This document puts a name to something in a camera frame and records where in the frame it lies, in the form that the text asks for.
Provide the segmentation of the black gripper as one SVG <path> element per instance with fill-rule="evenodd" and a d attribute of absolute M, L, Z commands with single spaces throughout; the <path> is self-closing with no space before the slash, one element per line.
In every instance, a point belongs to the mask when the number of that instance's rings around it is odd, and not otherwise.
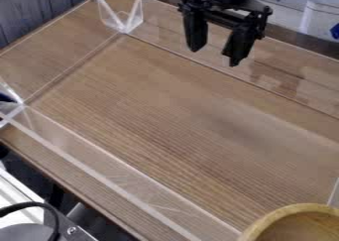
<path fill-rule="evenodd" d="M 234 29 L 222 54 L 230 66 L 238 66 L 250 55 L 256 39 L 265 37 L 273 9 L 258 0 L 181 0 L 186 41 L 195 53 L 209 41 L 209 23 Z"/>

